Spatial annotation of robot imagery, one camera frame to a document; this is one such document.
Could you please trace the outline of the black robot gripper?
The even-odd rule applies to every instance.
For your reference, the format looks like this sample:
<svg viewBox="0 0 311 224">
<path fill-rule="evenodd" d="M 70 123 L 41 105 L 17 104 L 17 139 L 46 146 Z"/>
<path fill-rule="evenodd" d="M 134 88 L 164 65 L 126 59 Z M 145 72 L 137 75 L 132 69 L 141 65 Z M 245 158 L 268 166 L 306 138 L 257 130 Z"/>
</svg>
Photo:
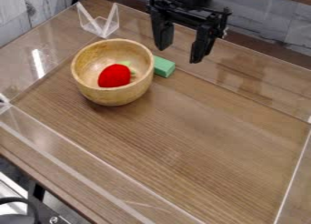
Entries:
<svg viewBox="0 0 311 224">
<path fill-rule="evenodd" d="M 225 36 L 232 10 L 214 0 L 149 0 L 146 8 L 154 46 L 160 51 L 172 44 L 173 24 L 197 28 L 189 63 L 198 63 L 209 54 L 216 37 Z"/>
</svg>

